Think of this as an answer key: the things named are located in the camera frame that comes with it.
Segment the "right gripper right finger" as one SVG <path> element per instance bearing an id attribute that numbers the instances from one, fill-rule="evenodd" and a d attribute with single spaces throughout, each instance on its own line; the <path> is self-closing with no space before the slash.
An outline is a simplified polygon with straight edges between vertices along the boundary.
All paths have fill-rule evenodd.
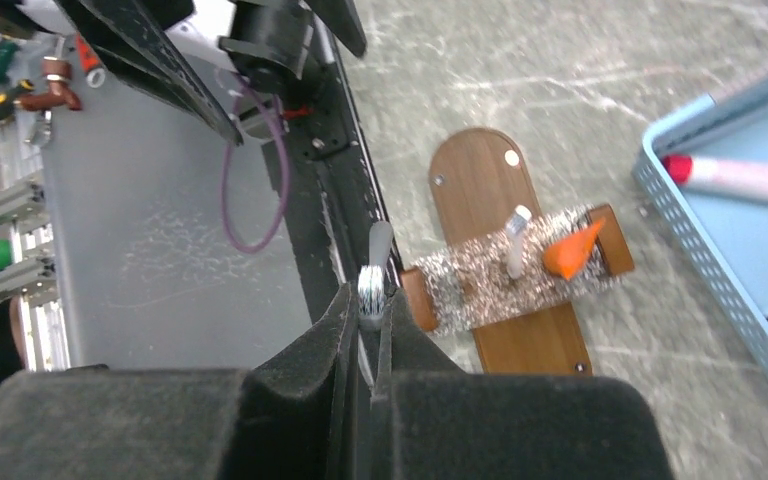
<path id="1" fill-rule="evenodd" d="M 470 374 L 386 303 L 373 394 L 375 479 L 669 479 L 652 411 L 609 377 Z"/>

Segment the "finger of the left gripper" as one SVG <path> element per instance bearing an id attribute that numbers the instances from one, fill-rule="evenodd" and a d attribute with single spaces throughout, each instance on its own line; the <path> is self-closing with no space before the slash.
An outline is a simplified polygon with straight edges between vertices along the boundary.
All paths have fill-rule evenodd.
<path id="1" fill-rule="evenodd" d="M 353 0 L 307 0 L 306 4 L 356 57 L 367 52 L 367 38 Z"/>
<path id="2" fill-rule="evenodd" d="M 60 10 L 113 73 L 204 121 L 225 140 L 242 136 L 166 30 L 195 12 L 192 1 L 61 1 Z"/>

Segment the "grey toothbrush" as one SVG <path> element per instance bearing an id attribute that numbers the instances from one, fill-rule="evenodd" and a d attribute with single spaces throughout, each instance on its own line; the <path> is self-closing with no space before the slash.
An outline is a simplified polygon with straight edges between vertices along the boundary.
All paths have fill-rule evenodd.
<path id="1" fill-rule="evenodd" d="M 385 268 L 393 237 L 388 221 L 377 221 L 370 228 L 368 263 L 361 268 L 357 280 L 359 322 L 363 330 L 380 329 L 387 298 Z"/>

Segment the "orange toothpaste tube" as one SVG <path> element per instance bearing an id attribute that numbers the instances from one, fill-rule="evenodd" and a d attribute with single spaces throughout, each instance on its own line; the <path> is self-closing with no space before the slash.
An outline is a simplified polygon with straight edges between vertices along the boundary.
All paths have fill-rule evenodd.
<path id="1" fill-rule="evenodd" d="M 544 268 L 564 280 L 572 280 L 589 262 L 605 219 L 566 235 L 547 247 L 542 256 Z"/>

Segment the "clear acrylic toothbrush holder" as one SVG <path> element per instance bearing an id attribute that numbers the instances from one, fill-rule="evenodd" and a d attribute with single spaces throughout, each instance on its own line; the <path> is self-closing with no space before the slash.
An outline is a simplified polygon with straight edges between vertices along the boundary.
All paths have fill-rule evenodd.
<path id="1" fill-rule="evenodd" d="M 634 268 L 610 205 L 536 217 L 519 206 L 502 229 L 422 257 L 400 280 L 419 328 L 447 335 L 603 292 Z"/>

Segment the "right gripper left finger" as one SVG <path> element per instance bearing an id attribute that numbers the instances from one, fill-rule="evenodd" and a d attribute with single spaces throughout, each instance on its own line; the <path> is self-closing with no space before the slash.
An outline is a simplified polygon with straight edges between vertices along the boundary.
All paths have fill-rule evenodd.
<path id="1" fill-rule="evenodd" d="M 20 373 L 0 386 L 0 479 L 353 479 L 357 297 L 253 370 Z"/>

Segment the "white toothbrush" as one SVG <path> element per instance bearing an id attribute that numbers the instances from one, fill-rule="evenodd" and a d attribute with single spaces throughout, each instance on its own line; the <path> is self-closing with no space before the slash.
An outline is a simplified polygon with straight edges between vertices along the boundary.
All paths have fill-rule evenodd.
<path id="1" fill-rule="evenodd" d="M 524 272 L 524 236 L 531 219 L 531 210 L 524 205 L 517 205 L 505 224 L 505 234 L 509 241 L 506 269 L 513 280 L 519 279 Z"/>

